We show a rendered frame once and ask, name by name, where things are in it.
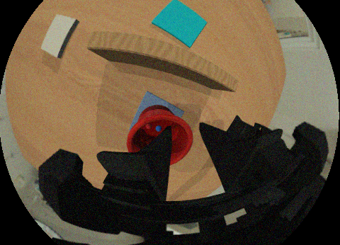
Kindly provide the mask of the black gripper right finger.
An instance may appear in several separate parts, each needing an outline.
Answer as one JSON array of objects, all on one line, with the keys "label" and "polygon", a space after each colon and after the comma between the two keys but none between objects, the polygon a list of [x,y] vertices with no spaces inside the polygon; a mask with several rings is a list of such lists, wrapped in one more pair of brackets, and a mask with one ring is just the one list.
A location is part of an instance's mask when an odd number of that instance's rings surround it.
[{"label": "black gripper right finger", "polygon": [[247,138],[204,122],[199,123],[199,132],[225,192],[238,188],[236,182],[244,174],[256,152],[281,140],[283,134],[283,130],[278,128]]}]

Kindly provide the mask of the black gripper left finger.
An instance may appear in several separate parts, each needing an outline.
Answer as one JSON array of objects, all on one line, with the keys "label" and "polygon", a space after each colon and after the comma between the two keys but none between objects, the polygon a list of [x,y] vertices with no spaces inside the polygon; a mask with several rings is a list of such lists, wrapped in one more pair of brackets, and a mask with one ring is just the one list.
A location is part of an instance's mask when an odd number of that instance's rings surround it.
[{"label": "black gripper left finger", "polygon": [[172,152],[172,130],[167,126],[138,152],[97,152],[105,171],[148,177],[159,200],[166,200]]}]

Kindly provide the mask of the red cup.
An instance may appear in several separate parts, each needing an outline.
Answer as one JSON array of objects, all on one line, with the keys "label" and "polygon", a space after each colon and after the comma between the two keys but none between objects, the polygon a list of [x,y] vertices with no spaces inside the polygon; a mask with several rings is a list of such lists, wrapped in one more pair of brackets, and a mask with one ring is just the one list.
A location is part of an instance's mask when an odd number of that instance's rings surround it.
[{"label": "red cup", "polygon": [[[147,129],[147,124],[152,127]],[[176,117],[170,109],[165,106],[150,106],[141,112],[127,136],[127,149],[129,152],[138,152],[152,142],[160,133],[156,126],[161,126],[161,132],[167,126],[172,130],[172,152],[170,165],[182,160],[189,152],[193,142],[191,127],[182,118]]]}]

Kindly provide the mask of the cream square block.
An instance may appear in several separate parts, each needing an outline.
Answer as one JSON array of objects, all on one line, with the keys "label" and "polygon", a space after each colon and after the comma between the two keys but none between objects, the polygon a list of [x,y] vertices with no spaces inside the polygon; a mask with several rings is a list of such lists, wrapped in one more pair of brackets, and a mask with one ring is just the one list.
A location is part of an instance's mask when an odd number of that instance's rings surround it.
[{"label": "cream square block", "polygon": [[54,57],[61,59],[68,40],[77,24],[79,24],[79,21],[75,18],[56,15],[45,34],[45,40],[43,40],[40,46]]}]

